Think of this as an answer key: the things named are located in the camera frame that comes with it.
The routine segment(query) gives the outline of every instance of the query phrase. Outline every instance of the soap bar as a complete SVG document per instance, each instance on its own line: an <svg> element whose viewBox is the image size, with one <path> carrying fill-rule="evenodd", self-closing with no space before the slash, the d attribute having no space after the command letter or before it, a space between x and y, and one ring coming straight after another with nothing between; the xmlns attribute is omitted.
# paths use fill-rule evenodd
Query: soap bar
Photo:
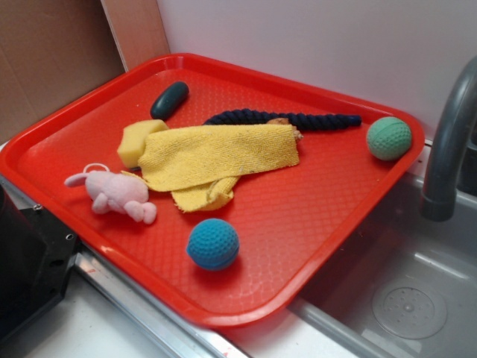
<svg viewBox="0 0 477 358"><path fill-rule="evenodd" d="M140 121L124 128L118 148L118 155L124 166L129 169L138 167L138 159L144 154L146 137L151 133L168 129L167 124L160 119Z"/></svg>
<svg viewBox="0 0 477 358"><path fill-rule="evenodd" d="M189 87L182 81L174 82L157 98L150 111L151 118L166 120L184 102Z"/></svg>

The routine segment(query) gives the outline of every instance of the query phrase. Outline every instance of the pink stuffed toy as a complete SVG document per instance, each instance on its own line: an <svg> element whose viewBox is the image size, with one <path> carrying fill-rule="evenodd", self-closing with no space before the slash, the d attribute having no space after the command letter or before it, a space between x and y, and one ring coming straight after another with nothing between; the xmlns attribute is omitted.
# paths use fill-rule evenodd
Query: pink stuffed toy
<svg viewBox="0 0 477 358"><path fill-rule="evenodd" d="M92 165L99 165L106 171L86 172ZM116 211L128 214L136 222L151 224L156 218L157 208L148 202L148 186L134 176L114 174L101 164L89 164L82 173L72 175L65 180L65 185L86 186L86 191L93 200L92 211L105 214Z"/></svg>

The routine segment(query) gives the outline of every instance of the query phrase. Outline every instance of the blue knitted ball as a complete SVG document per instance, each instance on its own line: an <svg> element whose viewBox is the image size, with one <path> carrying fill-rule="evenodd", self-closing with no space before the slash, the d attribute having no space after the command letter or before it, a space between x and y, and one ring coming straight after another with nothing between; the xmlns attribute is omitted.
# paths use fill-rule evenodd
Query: blue knitted ball
<svg viewBox="0 0 477 358"><path fill-rule="evenodd" d="M239 236L231 224L207 219L194 227L187 254L201 268L217 271L231 265L239 254Z"/></svg>

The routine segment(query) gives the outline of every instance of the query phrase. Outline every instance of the sink basin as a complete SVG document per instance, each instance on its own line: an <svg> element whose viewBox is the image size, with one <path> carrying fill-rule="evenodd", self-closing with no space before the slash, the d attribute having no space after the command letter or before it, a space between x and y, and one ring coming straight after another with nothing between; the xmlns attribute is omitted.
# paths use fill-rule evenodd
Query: sink basin
<svg viewBox="0 0 477 358"><path fill-rule="evenodd" d="M477 200L431 222L421 188L406 174L291 306L359 356L477 354Z"/></svg>

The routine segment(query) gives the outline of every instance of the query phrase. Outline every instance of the dish cloth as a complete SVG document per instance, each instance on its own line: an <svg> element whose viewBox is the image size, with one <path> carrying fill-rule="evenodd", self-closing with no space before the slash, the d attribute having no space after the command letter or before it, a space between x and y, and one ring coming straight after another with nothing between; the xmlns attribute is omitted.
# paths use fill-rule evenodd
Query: dish cloth
<svg viewBox="0 0 477 358"><path fill-rule="evenodd" d="M242 175L300 162L291 125L217 125L150 134L139 158L148 187L171 192L184 212L215 210Z"/></svg>

